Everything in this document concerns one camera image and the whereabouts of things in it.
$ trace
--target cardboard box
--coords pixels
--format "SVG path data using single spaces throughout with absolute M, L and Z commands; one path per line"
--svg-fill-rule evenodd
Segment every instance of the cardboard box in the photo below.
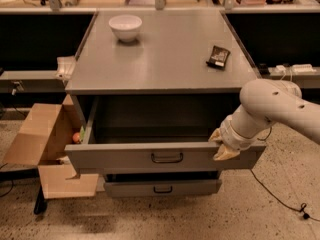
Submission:
M 57 159 L 66 156 L 65 146 L 72 143 L 75 129 L 71 121 L 63 105 L 34 104 L 3 160 L 4 163 L 38 166 L 46 199 L 94 196 L 96 193 L 99 175 L 71 179 L 76 175 L 73 166 L 58 164 Z

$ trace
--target gray cabinet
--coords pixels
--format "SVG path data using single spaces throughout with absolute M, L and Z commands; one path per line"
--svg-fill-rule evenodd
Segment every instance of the gray cabinet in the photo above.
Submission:
M 141 17 L 136 42 L 107 27 L 118 14 Z M 231 52 L 224 70 L 205 63 L 213 45 Z M 255 78 L 219 9 L 102 10 L 66 87 L 84 141 L 65 151 L 77 173 L 104 175 L 110 196 L 216 193 L 221 171 L 252 168 L 265 148 L 218 162 L 208 142 Z

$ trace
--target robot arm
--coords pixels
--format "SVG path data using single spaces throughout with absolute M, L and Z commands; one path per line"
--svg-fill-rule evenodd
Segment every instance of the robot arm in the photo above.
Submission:
M 288 81 L 257 79 L 240 91 L 241 105 L 221 123 L 209 141 L 222 141 L 214 160 L 240 154 L 261 131 L 282 123 L 320 144 L 320 106 L 301 99 L 300 88 Z

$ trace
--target open drawer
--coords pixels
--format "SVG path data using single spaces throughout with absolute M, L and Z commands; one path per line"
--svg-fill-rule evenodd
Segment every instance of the open drawer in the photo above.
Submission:
M 219 191 L 220 172 L 107 175 L 104 188 L 110 197 L 209 195 Z
M 84 141 L 65 149 L 78 173 L 128 174 L 252 168 L 265 145 L 213 161 L 213 130 L 238 104 L 217 94 L 95 96 Z

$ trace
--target black cable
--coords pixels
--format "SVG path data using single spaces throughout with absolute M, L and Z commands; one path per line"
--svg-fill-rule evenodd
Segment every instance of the black cable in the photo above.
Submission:
M 253 175 L 253 177 L 256 179 L 256 181 L 257 181 L 273 198 L 275 198 L 275 199 L 276 199 L 280 204 L 282 204 L 284 207 L 286 207 L 286 208 L 288 208 L 288 209 L 290 209 L 290 210 L 292 210 L 292 211 L 295 211 L 295 212 L 299 212 L 299 213 L 302 212 L 302 213 L 303 213 L 303 216 L 302 216 L 302 217 L 303 217 L 305 220 L 311 219 L 311 220 L 320 222 L 319 219 L 315 219 L 315 218 L 311 217 L 308 213 L 305 212 L 304 209 L 307 207 L 307 204 L 306 204 L 306 203 L 302 203 L 300 209 L 297 209 L 297 208 L 294 208 L 294 207 L 291 207 L 291 206 L 285 204 L 285 203 L 282 202 L 278 197 L 276 197 L 276 196 L 257 178 L 257 176 L 255 175 L 255 173 L 254 173 L 252 170 L 250 170 L 250 172 L 252 173 L 252 175 Z
M 0 167 L 0 170 L 1 170 L 3 167 L 5 167 L 6 165 L 7 165 L 7 163 L 4 164 L 4 165 L 2 165 L 2 166 Z M 0 195 L 0 198 L 8 195 L 8 194 L 11 192 L 11 190 L 13 189 L 13 186 L 14 186 L 14 183 L 13 183 L 13 180 L 11 180 L 11 187 L 10 187 L 10 189 L 9 189 L 6 193 Z
M 15 111 L 17 111 L 18 113 L 20 113 L 21 115 L 23 115 L 24 118 L 27 117 L 25 113 L 23 113 L 22 111 L 18 110 L 13 104 L 11 104 L 11 106 L 14 108 Z
M 10 187 L 10 189 L 9 189 L 6 193 L 0 195 L 0 198 L 8 195 L 8 194 L 11 192 L 11 190 L 13 189 L 13 186 L 14 186 L 14 183 L 13 183 L 13 180 L 11 180 L 11 187 Z
M 268 133 L 267 137 L 265 137 L 264 139 L 259 139 L 259 138 L 258 138 L 258 140 L 260 140 L 260 141 L 266 141 L 266 140 L 270 137 L 271 132 L 272 132 L 272 127 L 269 128 L 269 133 Z

